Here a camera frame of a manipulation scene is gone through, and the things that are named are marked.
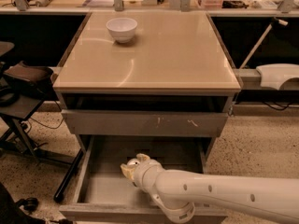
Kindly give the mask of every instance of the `drawer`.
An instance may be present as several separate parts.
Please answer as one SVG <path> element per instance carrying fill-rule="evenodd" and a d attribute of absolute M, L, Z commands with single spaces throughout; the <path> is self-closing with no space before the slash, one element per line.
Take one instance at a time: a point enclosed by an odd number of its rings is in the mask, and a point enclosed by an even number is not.
<path fill-rule="evenodd" d="M 226 113 L 63 110 L 71 133 L 219 137 Z"/>
<path fill-rule="evenodd" d="M 74 201 L 60 211 L 73 221 L 170 223 L 150 196 L 122 175 L 120 166 L 145 153 L 165 169 L 201 172 L 199 146 L 191 138 L 93 136 Z M 221 223 L 225 218 L 223 211 L 198 204 L 191 223 Z"/>

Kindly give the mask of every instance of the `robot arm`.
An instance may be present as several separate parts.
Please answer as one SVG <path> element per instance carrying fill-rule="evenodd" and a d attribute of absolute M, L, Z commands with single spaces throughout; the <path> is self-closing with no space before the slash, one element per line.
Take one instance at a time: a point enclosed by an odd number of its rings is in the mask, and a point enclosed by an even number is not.
<path fill-rule="evenodd" d="M 213 204 L 278 223 L 299 223 L 297 179 L 165 170 L 159 162 L 143 154 L 122 164 L 121 169 L 175 223 L 192 218 L 194 203 Z"/>

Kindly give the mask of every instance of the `black bag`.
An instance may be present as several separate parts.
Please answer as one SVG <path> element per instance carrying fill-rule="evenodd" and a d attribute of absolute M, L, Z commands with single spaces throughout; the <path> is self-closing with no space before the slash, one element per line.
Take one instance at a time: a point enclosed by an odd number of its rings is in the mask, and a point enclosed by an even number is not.
<path fill-rule="evenodd" d="M 3 73 L 8 86 L 16 93 L 44 99 L 53 92 L 51 76 L 53 71 L 44 66 L 28 66 L 25 62 L 11 66 Z"/>

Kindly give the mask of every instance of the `table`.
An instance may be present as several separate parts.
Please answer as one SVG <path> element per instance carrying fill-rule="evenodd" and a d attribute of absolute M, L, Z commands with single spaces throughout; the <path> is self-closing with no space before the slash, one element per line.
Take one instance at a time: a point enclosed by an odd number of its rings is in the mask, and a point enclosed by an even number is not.
<path fill-rule="evenodd" d="M 110 37 L 106 22 L 115 17 L 137 20 L 129 43 Z M 70 132 L 86 152 L 74 204 L 61 207 L 76 221 L 164 221 L 148 199 L 141 199 L 145 209 L 138 210 L 132 199 L 138 194 L 126 185 L 119 165 L 143 151 L 192 168 L 200 160 L 197 148 L 202 161 L 208 157 L 240 91 L 208 15 L 169 10 L 94 10 L 53 87 Z M 173 148 L 177 141 L 182 147 Z M 187 143 L 196 144 L 190 150 L 198 159 L 179 158 Z M 124 196 L 116 189 L 125 190 Z M 115 208 L 118 214 L 112 215 Z M 198 216 L 203 220 L 203 212 Z"/>

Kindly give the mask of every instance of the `floor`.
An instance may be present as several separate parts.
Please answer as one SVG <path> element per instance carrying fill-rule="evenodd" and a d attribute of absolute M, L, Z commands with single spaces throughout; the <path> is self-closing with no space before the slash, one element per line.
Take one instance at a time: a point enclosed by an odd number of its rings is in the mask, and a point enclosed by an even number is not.
<path fill-rule="evenodd" d="M 62 116 L 43 106 L 33 115 L 36 121 L 57 127 Z M 78 142 L 64 122 L 57 129 L 46 128 L 30 119 L 30 136 L 44 148 L 75 156 Z M 7 127 L 0 123 L 0 132 Z M 207 170 L 213 175 L 242 175 L 263 177 L 299 178 L 299 108 L 290 107 L 276 111 L 263 105 L 237 105 L 234 114 L 217 139 L 207 161 Z M 39 206 L 33 217 L 58 220 L 61 204 L 72 203 L 78 174 L 72 178 L 57 204 L 53 195 L 66 172 L 66 167 L 36 163 L 32 159 L 2 152 L 0 156 L 0 181 L 7 187 L 15 201 L 37 197 Z M 226 210 L 223 224 L 272 222 Z"/>

